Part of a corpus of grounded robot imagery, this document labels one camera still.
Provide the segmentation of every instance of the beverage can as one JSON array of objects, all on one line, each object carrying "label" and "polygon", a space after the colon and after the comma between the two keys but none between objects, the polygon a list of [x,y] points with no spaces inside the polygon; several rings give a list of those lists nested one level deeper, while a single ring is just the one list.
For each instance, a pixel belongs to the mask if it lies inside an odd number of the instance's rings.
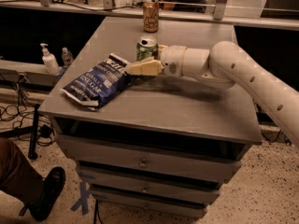
[{"label": "beverage can", "polygon": [[148,57],[158,59],[158,43],[152,35],[143,35],[140,37],[137,46],[137,60],[142,61]]},{"label": "beverage can", "polygon": [[155,33],[159,28],[159,1],[146,0],[143,3],[144,31]]}]

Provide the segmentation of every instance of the drawer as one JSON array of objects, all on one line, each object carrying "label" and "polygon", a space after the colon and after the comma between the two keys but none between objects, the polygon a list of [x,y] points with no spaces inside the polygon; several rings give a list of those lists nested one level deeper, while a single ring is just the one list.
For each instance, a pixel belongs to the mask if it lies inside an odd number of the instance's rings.
[{"label": "drawer", "polygon": [[139,207],[144,210],[154,210],[171,213],[185,217],[202,218],[206,214],[206,208],[202,205],[189,205],[187,203],[171,203],[159,199],[151,199],[144,196],[123,193],[113,189],[95,188],[91,186],[93,197],[102,202],[118,203]]},{"label": "drawer", "polygon": [[100,186],[112,187],[114,189],[125,189],[137,193],[162,196],[171,199],[183,200],[192,203],[203,203],[209,205],[219,197],[219,191],[199,187],[195,184],[184,184],[164,179],[157,179],[152,176],[137,174],[123,174],[117,170],[77,166],[76,170],[80,178],[89,183]]},{"label": "drawer", "polygon": [[62,134],[58,135],[57,143],[66,157],[76,161],[103,163],[218,183],[229,181],[240,167],[239,161]]},{"label": "drawer", "polygon": [[[190,135],[166,133],[57,117],[52,119],[52,122],[56,123],[58,133],[64,135],[191,152],[228,160],[241,160],[250,147],[250,144],[192,136],[191,133]],[[158,140],[167,140],[167,142],[157,142]]]}]

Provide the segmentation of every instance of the terrazzo floor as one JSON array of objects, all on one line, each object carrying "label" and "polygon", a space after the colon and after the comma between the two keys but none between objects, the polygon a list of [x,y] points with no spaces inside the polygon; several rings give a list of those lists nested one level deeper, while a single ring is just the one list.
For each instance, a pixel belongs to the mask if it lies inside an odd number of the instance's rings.
[{"label": "terrazzo floor", "polygon": [[[1,127],[9,128],[17,119],[10,122],[1,121]],[[46,118],[40,120],[40,124],[43,124],[42,120],[47,121]],[[23,125],[30,125],[31,122],[30,119],[25,119]],[[277,127],[263,125],[261,129],[271,139],[274,139],[278,133]],[[21,137],[27,140],[29,138],[28,135]],[[18,138],[11,138],[11,140],[15,141],[27,157],[29,141],[20,141]],[[47,175],[54,166],[62,166],[66,170],[64,190],[49,218],[43,223],[93,223],[95,200],[92,196],[80,199],[80,185],[85,191],[88,186],[78,178],[74,161],[67,159],[56,143],[47,147],[36,146],[36,153],[38,158],[29,160],[29,162],[43,176]],[[100,218],[104,224],[299,223],[298,157],[299,149],[286,145],[282,136],[275,143],[263,140],[262,145],[251,147],[242,160],[241,169],[229,184],[221,187],[220,197],[207,208],[207,214],[202,219],[175,216],[114,203],[99,204]],[[19,217],[22,203],[3,192],[0,192],[0,206],[1,224],[36,223],[29,212],[24,217]]]}]

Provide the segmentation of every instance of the black shoe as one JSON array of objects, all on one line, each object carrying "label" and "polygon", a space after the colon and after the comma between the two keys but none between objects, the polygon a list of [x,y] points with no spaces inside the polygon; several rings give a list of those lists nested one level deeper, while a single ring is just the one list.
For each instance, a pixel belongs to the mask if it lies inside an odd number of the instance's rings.
[{"label": "black shoe", "polygon": [[53,168],[44,180],[44,189],[39,200],[35,204],[25,205],[20,211],[20,216],[23,216],[28,208],[35,220],[43,221],[47,219],[56,199],[64,188],[64,182],[64,169],[62,167]]}]

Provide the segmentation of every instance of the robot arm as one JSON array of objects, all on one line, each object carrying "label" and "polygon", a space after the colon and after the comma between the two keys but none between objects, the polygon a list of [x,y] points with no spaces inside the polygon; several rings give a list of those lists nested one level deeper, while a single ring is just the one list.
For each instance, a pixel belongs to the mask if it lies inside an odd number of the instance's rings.
[{"label": "robot arm", "polygon": [[239,84],[278,127],[299,147],[299,92],[258,65],[242,48],[223,41],[212,50],[171,46],[161,51],[160,61],[132,63],[128,73],[192,77],[218,89]]}]

